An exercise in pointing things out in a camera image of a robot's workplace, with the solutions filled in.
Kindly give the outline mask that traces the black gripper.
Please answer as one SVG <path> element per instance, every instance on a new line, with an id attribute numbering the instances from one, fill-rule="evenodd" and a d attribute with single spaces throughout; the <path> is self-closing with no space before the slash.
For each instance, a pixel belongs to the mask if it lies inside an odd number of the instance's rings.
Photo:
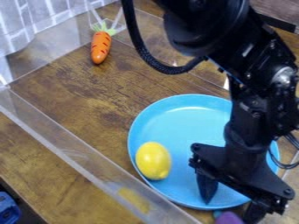
<path id="1" fill-rule="evenodd" d="M 294 190 L 276 176 L 266 164 L 269 142 L 248 144 L 229 125 L 224 128 L 222 147 L 190 145 L 189 167 L 196 174 L 202 202 L 208 204 L 218 184 L 250 199 L 242 214 L 245 224 L 257 224 L 266 214 L 282 214 Z"/>

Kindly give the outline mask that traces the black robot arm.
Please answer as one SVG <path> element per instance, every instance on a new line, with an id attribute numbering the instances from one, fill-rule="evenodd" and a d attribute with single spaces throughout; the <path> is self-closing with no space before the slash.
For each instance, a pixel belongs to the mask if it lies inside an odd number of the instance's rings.
<path id="1" fill-rule="evenodd" d="M 299 129 L 294 56 L 248 0 L 154 0 L 172 47 L 210 60 L 228 75 L 232 102 L 221 147 L 190 145 L 200 195 L 224 184 L 250 199 L 242 216 L 257 224 L 294 196 L 266 165 L 269 144 Z"/>

